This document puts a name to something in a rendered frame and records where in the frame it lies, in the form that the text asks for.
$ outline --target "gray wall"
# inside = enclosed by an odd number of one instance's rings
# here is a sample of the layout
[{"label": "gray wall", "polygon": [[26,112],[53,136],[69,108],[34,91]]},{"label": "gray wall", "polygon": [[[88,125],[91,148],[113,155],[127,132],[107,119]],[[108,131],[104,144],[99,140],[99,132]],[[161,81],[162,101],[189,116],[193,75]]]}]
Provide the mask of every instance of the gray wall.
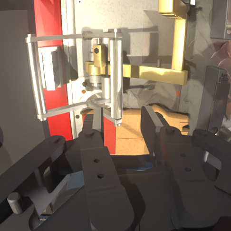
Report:
[{"label": "gray wall", "polygon": [[45,138],[36,118],[27,34],[26,10],[0,11],[0,174]]}]

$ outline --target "red panel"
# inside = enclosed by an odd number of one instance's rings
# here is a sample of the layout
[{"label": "red panel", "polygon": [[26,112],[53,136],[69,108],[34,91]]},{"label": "red panel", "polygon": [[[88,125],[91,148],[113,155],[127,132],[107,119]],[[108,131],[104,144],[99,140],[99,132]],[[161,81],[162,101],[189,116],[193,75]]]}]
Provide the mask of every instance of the red panel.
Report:
[{"label": "red panel", "polygon": [[116,127],[104,117],[104,146],[108,147],[111,155],[116,154]]},{"label": "red panel", "polygon": [[[61,4],[60,0],[34,0],[35,5],[35,24],[36,35],[61,35]],[[38,47],[61,46],[61,40],[43,41],[38,43]],[[55,91],[46,91],[44,89],[47,110],[68,105],[67,86],[63,85]],[[62,135],[66,140],[72,139],[71,123],[69,113],[57,115],[48,118],[48,124],[51,135]]]}]

